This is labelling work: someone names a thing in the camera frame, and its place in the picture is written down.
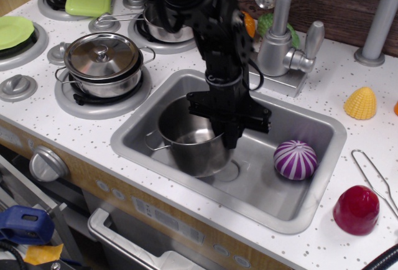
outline sink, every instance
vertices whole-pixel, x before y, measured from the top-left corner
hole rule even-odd
[[[268,134],[245,129],[233,150],[231,162],[216,175],[194,178],[176,166],[156,134],[163,109],[190,91],[208,90],[204,74],[195,70],[173,73],[113,134],[111,147],[119,155],[203,194],[272,230],[299,233],[311,223],[328,185],[346,130],[337,120],[298,106],[251,92],[272,111]],[[148,138],[147,134],[155,131]],[[318,168],[306,180],[293,181],[274,167],[277,146],[291,139],[308,143],[318,156]]]

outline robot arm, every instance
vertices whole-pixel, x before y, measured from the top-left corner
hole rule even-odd
[[[234,149],[244,128],[268,133],[271,112],[249,94],[248,63],[252,39],[237,0],[153,0],[164,28],[193,29],[206,62],[209,91],[188,93],[190,112],[209,118],[215,134]]]

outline purple striped ball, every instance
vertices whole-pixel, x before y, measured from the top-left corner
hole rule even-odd
[[[285,141],[274,153],[277,171],[290,180],[304,180],[311,177],[317,168],[315,151],[302,141]]]

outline gray pipe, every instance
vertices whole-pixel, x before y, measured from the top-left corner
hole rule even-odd
[[[384,56],[381,50],[397,10],[398,0],[380,0],[365,45],[355,55],[360,63],[374,67],[384,63]]]
[[[274,22],[271,32],[276,36],[286,34],[287,20],[289,18],[290,3],[292,0],[276,0],[274,9]]]

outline green plate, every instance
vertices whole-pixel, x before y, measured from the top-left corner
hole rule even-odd
[[[0,17],[0,50],[26,41],[35,30],[33,22],[17,16]]]

